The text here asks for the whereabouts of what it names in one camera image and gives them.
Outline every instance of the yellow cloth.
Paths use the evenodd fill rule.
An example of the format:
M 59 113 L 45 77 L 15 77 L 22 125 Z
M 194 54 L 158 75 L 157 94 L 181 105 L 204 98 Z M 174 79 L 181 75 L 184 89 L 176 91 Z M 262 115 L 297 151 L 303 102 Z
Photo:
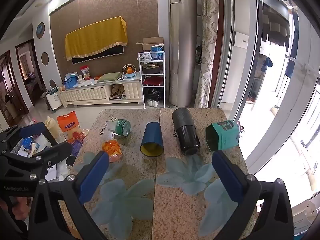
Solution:
M 127 43 L 127 24 L 122 17 L 93 23 L 67 34 L 67 61 L 96 55 L 118 45 L 127 46 Z

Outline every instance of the human hand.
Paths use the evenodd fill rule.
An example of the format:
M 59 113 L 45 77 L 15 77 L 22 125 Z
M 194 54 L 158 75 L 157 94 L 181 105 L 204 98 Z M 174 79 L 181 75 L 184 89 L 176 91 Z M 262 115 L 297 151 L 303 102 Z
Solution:
M 17 197 L 16 199 L 18 203 L 14 207 L 12 207 L 12 213 L 14 214 L 16 220 L 25 220 L 29 213 L 27 198 Z M 2 210 L 8 211 L 8 206 L 2 199 L 0 199 L 0 207 Z

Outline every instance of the blue gripper pad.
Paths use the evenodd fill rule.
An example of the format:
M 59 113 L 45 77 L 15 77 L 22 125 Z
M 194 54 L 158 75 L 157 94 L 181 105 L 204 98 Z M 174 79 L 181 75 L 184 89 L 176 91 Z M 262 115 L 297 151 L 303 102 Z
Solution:
M 91 200 L 108 167 L 109 155 L 107 153 L 103 153 L 80 185 L 78 199 L 81 204 Z
M 220 155 L 220 152 L 224 154 L 222 151 L 216 151 L 212 154 L 212 166 L 231 200 L 240 204 L 243 200 L 243 187 L 229 164 Z
M 43 133 L 47 129 L 43 122 L 34 123 L 32 125 L 28 125 L 26 127 L 21 127 L 20 136 L 22 138 L 27 138 L 32 135 Z

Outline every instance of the teal box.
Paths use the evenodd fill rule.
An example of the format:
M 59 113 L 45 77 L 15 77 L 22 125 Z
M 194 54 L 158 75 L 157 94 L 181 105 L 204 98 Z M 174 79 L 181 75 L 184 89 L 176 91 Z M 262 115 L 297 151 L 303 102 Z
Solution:
M 210 124 L 205 129 L 205 141 L 211 152 L 239 144 L 239 128 L 232 120 Z

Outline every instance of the gold fringe trim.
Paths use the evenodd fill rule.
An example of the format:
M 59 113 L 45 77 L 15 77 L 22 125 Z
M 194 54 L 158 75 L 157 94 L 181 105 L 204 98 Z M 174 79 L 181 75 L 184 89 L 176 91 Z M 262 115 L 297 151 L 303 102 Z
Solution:
M 98 51 L 92 52 L 92 53 L 88 53 L 88 54 L 84 54 L 84 55 L 75 55 L 75 56 L 68 57 L 67 61 L 71 60 L 72 58 L 90 57 L 90 56 L 93 56 L 93 55 L 97 55 L 97 54 L 99 54 L 99 53 L 101 53 L 101 52 L 103 52 L 103 51 L 105 51 L 107 49 L 110 49 L 110 48 L 113 48 L 113 47 L 119 46 L 119 45 L 126 47 L 127 43 L 125 43 L 125 42 L 116 42 L 114 44 L 108 45 L 108 46 L 106 46 L 106 47 L 104 47 L 102 49 L 99 49 Z

